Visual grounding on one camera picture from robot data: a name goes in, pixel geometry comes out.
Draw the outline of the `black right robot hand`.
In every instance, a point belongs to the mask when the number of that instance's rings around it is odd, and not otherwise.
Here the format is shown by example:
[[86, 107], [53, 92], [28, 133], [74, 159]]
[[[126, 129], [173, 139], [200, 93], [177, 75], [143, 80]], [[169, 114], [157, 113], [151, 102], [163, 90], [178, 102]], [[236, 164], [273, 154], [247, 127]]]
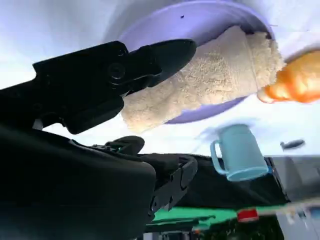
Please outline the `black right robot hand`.
[[79, 134], [114, 118], [124, 97], [154, 87], [194, 56], [190, 39], [128, 51], [113, 41], [33, 65], [33, 80], [0, 92], [0, 237], [3, 240], [132, 240], [187, 192], [197, 160], [140, 154], [127, 136], [85, 146]]

